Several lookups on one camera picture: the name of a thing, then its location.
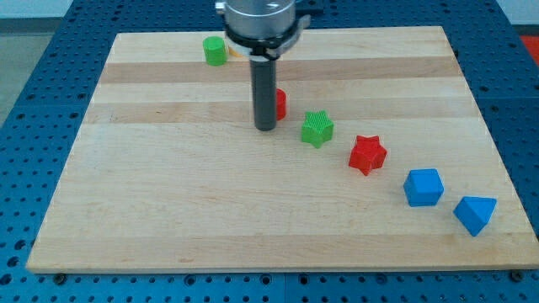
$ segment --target red star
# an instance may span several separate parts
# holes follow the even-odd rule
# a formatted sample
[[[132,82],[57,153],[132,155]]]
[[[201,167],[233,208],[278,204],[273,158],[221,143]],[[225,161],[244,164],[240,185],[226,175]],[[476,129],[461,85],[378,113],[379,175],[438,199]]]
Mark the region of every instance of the red star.
[[[387,151],[380,145],[379,136],[357,136],[348,165],[360,169],[367,176],[371,170],[382,167],[386,155]]]

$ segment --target screw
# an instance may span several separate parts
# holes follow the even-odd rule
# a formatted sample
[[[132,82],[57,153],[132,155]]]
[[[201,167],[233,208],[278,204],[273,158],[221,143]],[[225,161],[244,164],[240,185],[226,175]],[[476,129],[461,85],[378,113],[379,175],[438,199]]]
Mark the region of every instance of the screw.
[[[524,279],[524,274],[518,269],[511,270],[509,273],[509,278],[511,279],[511,281],[519,283]]]
[[[58,274],[55,274],[52,277],[52,282],[54,282],[54,284],[56,284],[56,285],[62,285],[64,283],[66,283],[66,281],[67,281],[67,275],[66,274],[58,273]]]

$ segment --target blue prism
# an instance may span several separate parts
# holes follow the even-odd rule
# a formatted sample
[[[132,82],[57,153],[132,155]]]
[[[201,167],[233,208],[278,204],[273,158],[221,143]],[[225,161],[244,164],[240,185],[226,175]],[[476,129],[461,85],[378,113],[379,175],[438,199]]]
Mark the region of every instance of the blue prism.
[[[403,187],[412,207],[434,206],[444,193],[444,185],[435,168],[411,170]]]
[[[453,214],[475,237],[490,221],[496,203],[494,198],[464,197],[453,210]]]

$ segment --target blue pegboard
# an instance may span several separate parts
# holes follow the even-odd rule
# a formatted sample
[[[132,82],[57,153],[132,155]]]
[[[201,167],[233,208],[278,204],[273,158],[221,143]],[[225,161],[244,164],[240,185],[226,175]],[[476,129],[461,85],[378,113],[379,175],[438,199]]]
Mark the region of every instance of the blue pegboard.
[[[539,233],[539,72],[494,0],[316,0],[312,28],[442,25]],[[0,130],[0,302],[539,301],[539,272],[33,275],[24,269],[119,32],[221,29],[211,2],[74,0]]]

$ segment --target wooden board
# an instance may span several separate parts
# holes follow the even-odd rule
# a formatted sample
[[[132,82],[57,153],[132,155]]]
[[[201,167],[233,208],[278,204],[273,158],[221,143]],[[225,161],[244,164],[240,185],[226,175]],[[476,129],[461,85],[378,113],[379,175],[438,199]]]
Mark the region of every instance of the wooden board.
[[[253,127],[248,63],[222,33],[121,34],[28,261],[36,273],[415,271],[539,266],[539,244],[440,27],[308,30],[278,62],[289,114]],[[334,138],[301,143],[306,110]],[[356,135],[385,165],[348,167]],[[446,192],[410,208],[408,171]],[[471,237],[463,195],[496,197]]]

